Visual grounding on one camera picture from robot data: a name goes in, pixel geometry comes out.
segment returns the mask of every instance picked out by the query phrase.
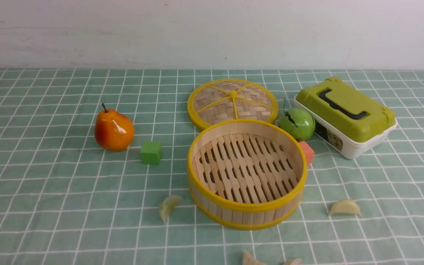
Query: orange cube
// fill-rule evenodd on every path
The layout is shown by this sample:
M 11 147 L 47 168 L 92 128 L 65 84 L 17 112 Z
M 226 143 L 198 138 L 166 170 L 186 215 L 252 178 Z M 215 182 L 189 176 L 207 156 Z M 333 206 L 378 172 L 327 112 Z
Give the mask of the orange cube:
M 302 151 L 305 155 L 305 159 L 307 160 L 307 164 L 311 164 L 312 163 L 312 159 L 313 159 L 313 155 L 315 154 L 315 152 L 313 151 L 313 149 L 308 145 L 308 143 L 306 141 L 300 141 L 299 145 L 302 148 Z

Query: green apple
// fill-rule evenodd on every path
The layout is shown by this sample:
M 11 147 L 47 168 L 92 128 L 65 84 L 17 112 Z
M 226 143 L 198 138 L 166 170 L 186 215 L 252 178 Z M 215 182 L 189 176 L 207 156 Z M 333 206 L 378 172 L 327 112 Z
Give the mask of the green apple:
M 315 119 L 305 109 L 285 111 L 278 125 L 297 141 L 307 141 L 315 131 Z

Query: white container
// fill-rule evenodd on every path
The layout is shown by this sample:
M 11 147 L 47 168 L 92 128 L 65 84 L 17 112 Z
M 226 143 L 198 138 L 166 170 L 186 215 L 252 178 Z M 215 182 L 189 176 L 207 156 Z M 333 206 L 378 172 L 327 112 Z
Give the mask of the white container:
M 393 129 L 397 128 L 398 123 L 397 120 L 395 120 L 395 124 L 392 127 L 387 128 L 381 134 L 378 134 L 365 142 L 355 142 L 313 111 L 300 104 L 296 97 L 297 96 L 294 97 L 296 107 L 305 109 L 315 118 L 315 134 L 329 143 L 334 149 L 348 159 L 355 159 L 369 149 L 372 149 L 374 146 L 382 143 L 387 138 L 387 135 Z

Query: white wall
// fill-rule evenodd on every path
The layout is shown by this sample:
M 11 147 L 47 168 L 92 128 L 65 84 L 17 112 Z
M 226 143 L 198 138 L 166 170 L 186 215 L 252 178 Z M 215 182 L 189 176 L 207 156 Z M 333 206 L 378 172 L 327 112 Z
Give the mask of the white wall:
M 0 0 L 0 67 L 424 69 L 424 0 Z

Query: yellow rim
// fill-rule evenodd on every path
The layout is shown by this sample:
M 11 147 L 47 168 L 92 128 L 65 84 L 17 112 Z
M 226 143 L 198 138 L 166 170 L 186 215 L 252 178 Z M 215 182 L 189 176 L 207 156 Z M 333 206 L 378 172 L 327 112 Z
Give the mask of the yellow rim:
M 242 99 L 242 100 L 246 100 L 246 101 L 249 101 L 249 102 L 252 102 L 252 103 L 257 104 L 257 105 L 259 105 L 261 107 L 267 107 L 267 108 L 271 109 L 271 114 L 269 115 L 269 118 L 266 120 L 266 122 L 268 122 L 268 123 L 274 123 L 276 121 L 276 119 L 278 117 L 278 111 L 279 111 L 278 101 L 276 100 L 276 98 L 274 97 L 274 95 L 271 92 L 269 92 L 266 88 L 260 86 L 259 84 L 255 84 L 253 82 L 249 82 L 249 81 L 241 80 L 241 79 L 219 79 L 219 80 L 214 80 L 214 81 L 207 82 L 207 83 L 199 86 L 197 89 L 195 89 L 191 93 L 191 95 L 189 96 L 189 99 L 187 100 L 187 112 L 189 113 L 189 117 L 190 117 L 192 123 L 197 128 L 199 128 L 200 130 L 204 130 L 205 128 L 210 127 L 210 124 L 208 124 L 207 122 L 203 121 L 199 117 L 199 115 L 197 113 L 200 112 L 200 111 L 195 111 L 194 110 L 194 99 L 195 99 L 195 96 L 203 88 L 209 87 L 209 88 L 215 89 L 217 91 L 220 91 L 220 92 L 228 95 L 228 97 L 225 98 L 225 99 L 228 99 L 230 97 L 230 94 L 229 93 L 224 92 L 221 89 L 217 89 L 217 88 L 211 87 L 212 84 L 215 84 L 215 83 L 218 83 L 218 82 L 224 82 L 224 81 L 245 83 L 245 85 L 242 88 L 240 88 L 237 92 L 240 92 L 244 87 L 251 86 L 251 85 L 252 86 L 255 86 L 255 87 L 259 88 L 259 89 L 261 89 L 268 96 L 268 98 L 271 100 L 272 106 L 266 106 L 266 105 L 263 105 L 263 104 L 261 104 L 259 102 L 255 102 L 255 101 L 252 101 L 252 100 L 249 100 L 249 99 L 243 99 L 241 97 L 237 97 L 237 98 L 238 99 Z M 218 101 L 214 101 L 210 105 L 214 105 L 215 103 L 218 103 L 219 101 L 222 101 L 222 100 L 225 100 L 225 99 L 219 99 Z M 237 108 L 235 108 L 235 107 L 234 107 L 234 112 L 235 112 L 235 119 L 237 119 L 238 114 L 237 114 Z
M 224 221 L 224 220 L 218 218 L 217 216 L 213 215 L 212 213 L 209 213 L 209 211 L 207 211 L 204 207 L 202 207 L 202 205 L 198 201 L 196 201 L 194 195 L 192 194 L 192 191 L 189 190 L 189 192 L 190 192 L 192 200 L 197 205 L 197 208 L 199 208 L 202 211 L 202 213 L 207 215 L 207 217 L 211 218 L 213 221 L 215 221 L 217 223 L 220 223 L 221 225 L 225 225 L 227 227 L 230 227 L 230 228 L 233 228 L 233 229 L 239 229 L 239 230 L 259 230 L 259 229 L 269 228 L 271 226 L 277 225 L 278 223 L 281 223 L 282 221 L 289 218 L 289 216 L 291 216 L 291 214 L 297 209 L 297 207 L 299 206 L 299 202 L 302 198 L 302 196 L 301 196 L 299 198 L 298 202 L 296 203 L 296 205 L 288 213 L 286 213 L 284 216 L 282 216 L 279 219 L 276 219 L 276 220 L 269 222 L 269 223 L 263 223 L 261 225 L 241 225 L 241 224 L 237 224 L 237 223 L 231 223 L 231 222 Z
M 278 198 L 276 200 L 264 202 L 264 203 L 256 203 L 256 204 L 239 203 L 239 202 L 227 200 L 227 199 L 222 198 L 218 195 L 215 195 L 208 188 L 206 188 L 204 185 L 202 185 L 202 183 L 200 183 L 198 177 L 194 173 L 193 166 L 192 166 L 192 160 L 193 160 L 192 149 L 193 149 L 193 146 L 195 146 L 197 144 L 197 142 L 199 141 L 199 139 L 201 139 L 201 137 L 205 133 L 207 133 L 208 131 L 210 131 L 210 130 L 216 128 L 216 127 L 226 125 L 226 124 L 231 124 L 231 123 L 258 123 L 258 124 L 263 124 L 265 126 L 269 126 L 269 127 L 273 128 L 275 130 L 278 130 L 280 133 L 284 134 L 287 138 L 289 138 L 290 141 L 292 141 L 296 145 L 296 147 L 299 149 L 299 152 L 301 154 L 302 163 L 303 163 L 302 164 L 303 165 L 303 171 L 302 171 L 302 176 L 301 176 L 301 179 L 300 179 L 298 185 L 295 188 L 293 188 L 293 190 L 290 193 L 288 193 L 288 194 L 286 194 L 286 195 L 284 195 L 281 198 Z M 290 134 L 288 134 L 283 129 L 281 129 L 277 126 L 274 126 L 274 125 L 272 125 L 268 122 L 264 122 L 264 121 L 257 121 L 257 120 L 250 120 L 250 119 L 238 119 L 238 120 L 225 121 L 225 122 L 221 122 L 221 123 L 215 124 L 213 126 L 210 126 L 207 129 L 205 129 L 204 131 L 202 131 L 194 139 L 194 141 L 192 142 L 191 147 L 189 149 L 189 152 L 187 154 L 187 171 L 188 171 L 188 178 L 190 178 L 190 180 L 192 181 L 194 186 L 199 190 L 199 192 L 202 193 L 202 195 L 204 195 L 208 199 L 212 200 L 217 205 L 219 205 L 223 208 L 242 211 L 242 212 L 261 212 L 261 211 L 273 210 L 273 209 L 276 209 L 276 208 L 283 206 L 284 204 L 286 204 L 290 200 L 292 200 L 296 196 L 296 194 L 300 190 L 303 189 L 305 181 L 307 180 L 307 161 L 305 160 L 305 155 L 304 155 L 300 145 L 297 143 L 297 141 L 292 136 L 290 136 Z

